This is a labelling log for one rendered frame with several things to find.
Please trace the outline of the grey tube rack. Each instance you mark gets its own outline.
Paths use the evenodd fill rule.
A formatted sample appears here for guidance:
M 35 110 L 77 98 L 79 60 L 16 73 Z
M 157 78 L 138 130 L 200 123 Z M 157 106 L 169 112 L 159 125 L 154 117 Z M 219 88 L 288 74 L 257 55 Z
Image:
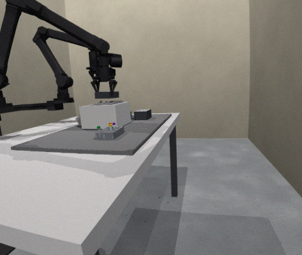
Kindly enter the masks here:
M 112 127 L 112 130 L 110 130 L 110 127 L 105 127 L 100 130 L 100 132 L 95 132 L 95 140 L 114 140 L 118 136 L 124 133 L 124 127 L 123 126 L 116 126 L 115 128 Z

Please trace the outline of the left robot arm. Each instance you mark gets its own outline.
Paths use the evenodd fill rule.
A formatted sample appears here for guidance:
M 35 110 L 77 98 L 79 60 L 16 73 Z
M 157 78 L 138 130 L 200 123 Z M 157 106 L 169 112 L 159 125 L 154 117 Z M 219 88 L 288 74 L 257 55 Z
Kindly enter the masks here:
M 61 66 L 59 65 L 58 61 L 56 60 L 49 46 L 47 45 L 46 40 L 49 37 L 88 48 L 88 50 L 90 50 L 89 59 L 91 59 L 91 67 L 92 66 L 98 67 L 98 57 L 100 57 L 99 52 L 96 52 L 88 45 L 84 44 L 83 42 L 79 41 L 78 39 L 74 38 L 73 36 L 65 32 L 56 31 L 50 28 L 46 29 L 43 26 L 38 27 L 37 32 L 32 41 L 36 43 L 36 45 L 39 47 L 39 49 L 41 50 L 42 54 L 44 55 L 45 59 L 47 60 L 47 62 L 49 63 L 50 67 L 52 68 L 55 74 L 56 84 L 58 89 L 57 89 L 57 98 L 53 98 L 53 99 L 54 101 L 73 100 L 73 98 L 70 98 L 69 96 L 68 89 L 64 89 L 64 88 L 71 87 L 73 85 L 73 79 L 71 77 L 68 77 L 68 75 L 62 70 Z

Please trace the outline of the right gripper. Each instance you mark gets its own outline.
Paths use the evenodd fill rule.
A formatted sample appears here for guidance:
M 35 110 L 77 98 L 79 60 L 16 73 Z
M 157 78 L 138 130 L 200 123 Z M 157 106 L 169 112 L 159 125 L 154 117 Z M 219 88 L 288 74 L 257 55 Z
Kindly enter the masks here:
M 95 92 L 99 92 L 99 85 L 100 82 L 107 82 L 109 81 L 109 85 L 110 85 L 110 92 L 111 95 L 113 95 L 114 89 L 116 87 L 117 81 L 116 80 L 111 80 L 111 79 L 115 79 L 114 76 L 109 76 L 109 66 L 99 66 L 98 67 L 98 76 L 94 76 L 93 79 L 97 79 L 98 81 L 92 81 L 90 82 L 91 85 L 93 86 Z M 95 86 L 96 85 L 96 86 Z M 97 87 L 97 89 L 96 89 Z M 112 88 L 113 87 L 113 88 Z

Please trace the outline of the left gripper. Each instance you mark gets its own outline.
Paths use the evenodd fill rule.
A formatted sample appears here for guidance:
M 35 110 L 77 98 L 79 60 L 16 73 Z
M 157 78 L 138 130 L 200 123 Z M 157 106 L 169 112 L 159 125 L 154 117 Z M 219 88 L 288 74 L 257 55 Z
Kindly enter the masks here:
M 95 58 L 93 58 L 93 59 L 95 59 Z M 92 66 L 91 67 L 91 60 L 93 60 L 93 59 L 90 59 L 89 60 L 89 64 L 90 64 L 90 67 L 87 67 L 86 68 L 86 70 L 90 70 L 89 71 L 89 74 L 90 74 L 90 76 L 92 77 L 92 79 L 93 79 L 93 77 L 94 77 L 94 74 L 96 74 L 96 77 L 98 77 L 98 67 L 95 67 L 95 66 Z M 97 79 L 93 79 L 93 81 L 97 81 Z

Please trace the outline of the grey flat rectangular mat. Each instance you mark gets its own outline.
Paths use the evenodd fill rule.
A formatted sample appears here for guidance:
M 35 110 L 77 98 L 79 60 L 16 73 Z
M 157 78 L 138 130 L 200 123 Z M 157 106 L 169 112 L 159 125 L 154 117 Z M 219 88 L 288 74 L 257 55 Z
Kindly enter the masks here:
M 12 146 L 11 150 L 133 156 L 171 116 L 152 114 L 148 120 L 135 120 L 133 116 L 123 126 L 124 133 L 114 140 L 95 140 L 97 129 L 76 125 Z

